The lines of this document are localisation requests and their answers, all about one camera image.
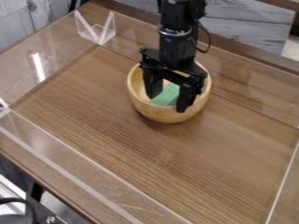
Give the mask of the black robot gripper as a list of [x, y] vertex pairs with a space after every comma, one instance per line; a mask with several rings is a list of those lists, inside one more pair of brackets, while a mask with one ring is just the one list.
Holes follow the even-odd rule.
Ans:
[[144, 90], [153, 99], [162, 91], [164, 80], [180, 87], [176, 112], [182, 113], [201, 93], [207, 72], [196, 65], [197, 30], [158, 29], [158, 48], [140, 49]]

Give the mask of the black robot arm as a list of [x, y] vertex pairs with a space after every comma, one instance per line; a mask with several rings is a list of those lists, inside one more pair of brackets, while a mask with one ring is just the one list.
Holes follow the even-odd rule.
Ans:
[[176, 112], [182, 113], [203, 92], [208, 73], [197, 65], [195, 42], [201, 28], [205, 0], [156, 0], [160, 12], [158, 48], [142, 47], [140, 68], [144, 90], [153, 99], [164, 89], [164, 80], [178, 86]]

